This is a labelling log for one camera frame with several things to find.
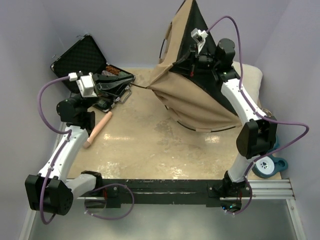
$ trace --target tan table surface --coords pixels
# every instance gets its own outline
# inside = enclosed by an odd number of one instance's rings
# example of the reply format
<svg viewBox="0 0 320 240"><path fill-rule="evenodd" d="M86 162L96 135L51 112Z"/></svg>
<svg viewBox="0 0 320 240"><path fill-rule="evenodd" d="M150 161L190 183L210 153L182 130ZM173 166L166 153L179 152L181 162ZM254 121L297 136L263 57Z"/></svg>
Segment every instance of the tan table surface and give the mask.
<svg viewBox="0 0 320 240"><path fill-rule="evenodd" d="M147 86L151 69L127 69L135 84ZM96 171L106 179L222 179L237 154L241 128L200 133L188 130L167 114L151 90L131 87L125 104L117 104L111 120L91 147L82 148L69 178ZM98 123L105 113L91 108ZM249 179L260 179L251 172ZM269 179L281 179L279 173Z"/></svg>

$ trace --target black wire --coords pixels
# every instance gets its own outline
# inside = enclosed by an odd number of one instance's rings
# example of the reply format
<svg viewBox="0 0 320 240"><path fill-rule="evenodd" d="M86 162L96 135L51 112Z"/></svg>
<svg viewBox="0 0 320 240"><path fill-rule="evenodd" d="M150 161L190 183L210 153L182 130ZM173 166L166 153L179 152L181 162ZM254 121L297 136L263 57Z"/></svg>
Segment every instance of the black wire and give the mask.
<svg viewBox="0 0 320 240"><path fill-rule="evenodd" d="M160 49L160 54L159 54L159 59L161 59L162 49L164 48L165 41L166 41L165 39L163 39L163 41L162 41L162 45L161 45L161 49Z"/></svg>
<svg viewBox="0 0 320 240"><path fill-rule="evenodd" d="M186 0L183 0L183 2L181 3L181 5L180 5L179 9L176 11L176 13L175 13L175 14L177 14L177 13L179 12L180 8L184 5L185 1L186 1Z"/></svg>
<svg viewBox="0 0 320 240"><path fill-rule="evenodd" d="M180 124L182 127L186 128L186 129L188 129L188 130L191 130L191 131L195 131L195 132L196 132L195 129L190 128L190 127L188 127L188 126L186 126L186 125L183 125L183 124L182 124L181 122L179 122L179 121L176 121L176 122L177 122L178 124ZM210 133L223 132L223 131L227 131L227 130L230 130L230 129L234 129L235 127L236 127L236 126L232 126L232 127L226 128L226 129L211 131Z"/></svg>
<svg viewBox="0 0 320 240"><path fill-rule="evenodd" d="M139 86L139 85L136 85L134 83L130 83L130 85L135 86L137 88L141 88L141 89L148 89L146 86Z"/></svg>

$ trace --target white cable clip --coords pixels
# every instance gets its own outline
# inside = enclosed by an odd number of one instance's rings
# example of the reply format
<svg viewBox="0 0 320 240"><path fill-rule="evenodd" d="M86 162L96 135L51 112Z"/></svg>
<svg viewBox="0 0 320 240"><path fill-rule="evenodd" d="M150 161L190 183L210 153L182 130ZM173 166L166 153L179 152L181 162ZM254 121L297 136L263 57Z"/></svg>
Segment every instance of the white cable clip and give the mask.
<svg viewBox="0 0 320 240"><path fill-rule="evenodd" d="M191 37L197 43L198 54L201 52L202 48L204 47L207 36L208 36L208 33L205 30L201 31L198 28L195 28L192 30Z"/></svg>
<svg viewBox="0 0 320 240"><path fill-rule="evenodd" d="M95 81L93 79L92 72L89 75L81 76L79 80L76 81L79 91L83 98L96 98L98 95L95 92Z"/></svg>
<svg viewBox="0 0 320 240"><path fill-rule="evenodd" d="M70 82L73 82L73 81L76 81L76 80L78 80L78 76L77 76L77 73L75 73L75 72L71 72L71 73L69 73L69 81Z"/></svg>

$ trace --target black fabric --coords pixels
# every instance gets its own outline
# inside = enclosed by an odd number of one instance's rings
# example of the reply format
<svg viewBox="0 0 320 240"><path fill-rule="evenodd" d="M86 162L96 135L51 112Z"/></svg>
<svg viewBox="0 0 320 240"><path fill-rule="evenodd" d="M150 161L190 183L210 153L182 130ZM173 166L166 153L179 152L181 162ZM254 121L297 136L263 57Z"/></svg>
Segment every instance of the black fabric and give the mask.
<svg viewBox="0 0 320 240"><path fill-rule="evenodd" d="M52 71L59 77L69 73L83 72L100 74L106 67L107 61L91 35L85 35L57 61L51 65ZM79 93L76 82L64 81L72 93Z"/></svg>
<svg viewBox="0 0 320 240"><path fill-rule="evenodd" d="M182 42L176 59L177 61L186 54L186 52L189 50L190 45L194 45L196 43L195 40L193 40L193 38L191 37L191 32L195 28L199 30L207 30L208 26L201 15L197 2L194 0L184 29ZM203 46L201 52L213 54L215 50L216 43L212 35L209 33L209 35L205 39L205 45Z"/></svg>
<svg viewBox="0 0 320 240"><path fill-rule="evenodd" d="M195 28L202 31L208 29L207 24L201 15L198 4L194 0L192 2L190 14L188 16L188 20L185 26L185 30L184 30L183 38L179 48L176 63L173 63L173 67L169 70L170 72L179 74L182 71L187 71L187 72L189 71L189 67L190 67L189 63L188 62L183 63L182 59L188 53L190 46L193 46L196 44L196 42L191 37L191 32ZM213 55L215 53L215 50L216 50L216 43L212 35L209 33L207 38L205 39L205 45L201 50L201 54L210 53ZM182 66L181 69L177 69L177 67L175 66L178 63L180 66ZM219 104L221 104L228 111L230 111L234 115L237 115L231 103L221 93L221 86L217 85L213 72L211 70L197 68L194 70L194 75L192 77L189 75L184 75L184 76L190 81L192 81L194 84L196 84L198 87L203 89L207 94L209 94L213 99L215 99Z"/></svg>

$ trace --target white wall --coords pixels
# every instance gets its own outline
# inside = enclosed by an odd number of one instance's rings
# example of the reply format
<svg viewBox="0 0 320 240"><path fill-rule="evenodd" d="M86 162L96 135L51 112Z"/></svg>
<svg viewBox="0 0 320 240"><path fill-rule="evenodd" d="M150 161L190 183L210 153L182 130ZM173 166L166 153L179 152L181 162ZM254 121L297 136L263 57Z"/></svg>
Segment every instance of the white wall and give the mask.
<svg viewBox="0 0 320 240"><path fill-rule="evenodd" d="M0 233L18 239L28 209L25 179L37 174L52 151L56 135L37 112L37 93L54 78L51 57L63 51L39 0L0 3ZM46 91L43 108L56 127L55 108L66 96L62 85Z"/></svg>
<svg viewBox="0 0 320 240"><path fill-rule="evenodd" d="M292 0L256 66L263 72L262 105L279 120L305 122L310 132L280 155L290 178L308 239L319 239L320 201L320 1ZM279 126L280 143L301 134L303 127Z"/></svg>
<svg viewBox="0 0 320 240"><path fill-rule="evenodd" d="M65 46L76 36L93 35L107 60L120 66L153 66L165 32L183 0L42 0ZM266 45L290 0L198 0L210 25L229 14L238 22L243 58L253 64ZM236 40L235 29L225 20L213 37Z"/></svg>

